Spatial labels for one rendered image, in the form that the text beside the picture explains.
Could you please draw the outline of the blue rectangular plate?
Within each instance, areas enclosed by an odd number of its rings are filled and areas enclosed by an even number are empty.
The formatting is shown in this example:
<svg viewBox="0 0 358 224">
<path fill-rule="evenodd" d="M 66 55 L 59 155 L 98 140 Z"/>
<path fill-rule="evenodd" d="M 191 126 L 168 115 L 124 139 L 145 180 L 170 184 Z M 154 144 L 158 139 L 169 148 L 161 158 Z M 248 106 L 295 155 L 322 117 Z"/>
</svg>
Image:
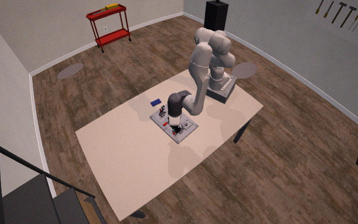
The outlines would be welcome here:
<svg viewBox="0 0 358 224">
<path fill-rule="evenodd" d="M 157 100 L 151 102 L 151 105 L 154 107 L 154 106 L 156 106 L 156 105 L 158 105 L 160 103 L 161 103 L 160 99 L 157 99 Z"/>
</svg>

